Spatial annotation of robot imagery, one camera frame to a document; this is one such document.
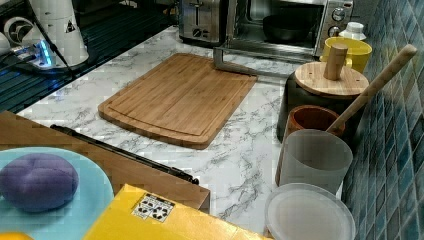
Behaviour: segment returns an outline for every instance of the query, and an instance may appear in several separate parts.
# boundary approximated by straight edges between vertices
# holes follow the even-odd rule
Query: blue plate
[[[0,169],[29,153],[49,153],[66,159],[78,173],[74,198],[54,211],[27,213],[0,197],[0,232],[24,232],[35,240],[79,240],[113,199],[103,170],[90,159],[59,148],[30,147],[0,151]]]

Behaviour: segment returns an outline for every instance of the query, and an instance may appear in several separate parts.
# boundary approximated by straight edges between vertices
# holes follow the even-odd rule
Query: purple ball
[[[72,200],[78,173],[65,159],[46,153],[17,158],[0,171],[0,194],[16,208],[42,212]]]

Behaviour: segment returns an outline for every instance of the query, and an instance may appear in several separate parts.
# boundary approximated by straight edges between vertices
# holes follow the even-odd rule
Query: white marble countertop
[[[212,49],[183,44],[170,27],[18,113],[187,171],[211,191],[211,211],[229,222],[263,233],[265,202],[276,187],[281,144],[276,124],[285,79],[258,82],[205,150],[178,147],[121,129],[100,118],[97,106],[173,53],[212,57]],[[292,73],[297,65],[228,55],[226,61],[258,70]]]

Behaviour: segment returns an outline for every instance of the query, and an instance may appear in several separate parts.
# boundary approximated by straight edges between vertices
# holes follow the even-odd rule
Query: toaster
[[[212,46],[224,42],[228,0],[179,0],[178,10],[183,41],[207,42]]]

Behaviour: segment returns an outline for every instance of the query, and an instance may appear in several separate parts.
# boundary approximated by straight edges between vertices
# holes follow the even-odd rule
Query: yellow package
[[[86,233],[85,240],[259,240],[269,239],[167,200],[125,185]]]

